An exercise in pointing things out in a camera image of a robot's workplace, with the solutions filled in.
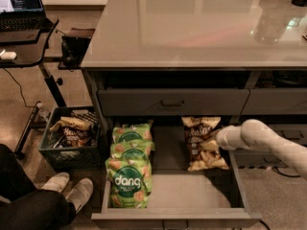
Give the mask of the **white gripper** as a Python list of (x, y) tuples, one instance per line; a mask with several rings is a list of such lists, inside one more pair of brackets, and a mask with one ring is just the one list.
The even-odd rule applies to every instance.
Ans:
[(226, 126), (222, 129), (213, 130), (210, 138), (216, 139), (223, 150), (236, 150), (245, 147), (245, 141), (241, 137), (239, 126)]

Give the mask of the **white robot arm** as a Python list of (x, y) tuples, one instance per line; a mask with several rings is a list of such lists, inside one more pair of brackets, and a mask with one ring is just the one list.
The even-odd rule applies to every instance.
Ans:
[(240, 126), (223, 127), (215, 139), (223, 150), (269, 152), (307, 180), (307, 148), (279, 136), (259, 120), (249, 119)]

